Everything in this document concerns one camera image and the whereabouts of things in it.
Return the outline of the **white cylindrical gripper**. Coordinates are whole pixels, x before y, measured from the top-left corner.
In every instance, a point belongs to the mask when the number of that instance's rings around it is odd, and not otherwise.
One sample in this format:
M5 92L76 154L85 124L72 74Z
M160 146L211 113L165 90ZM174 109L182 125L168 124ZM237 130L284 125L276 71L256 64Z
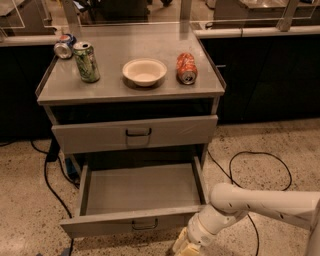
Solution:
M223 221L217 216L196 213L175 241L172 251L180 256L200 256L201 246L209 246L223 229Z

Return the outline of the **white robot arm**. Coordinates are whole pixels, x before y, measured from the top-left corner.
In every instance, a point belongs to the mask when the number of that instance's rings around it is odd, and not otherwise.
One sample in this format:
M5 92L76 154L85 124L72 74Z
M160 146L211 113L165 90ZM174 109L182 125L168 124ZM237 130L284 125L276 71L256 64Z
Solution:
M173 245L174 256L199 256L224 228L254 212L309 231L304 256L320 256L320 192L262 191L218 183L209 202L188 222Z

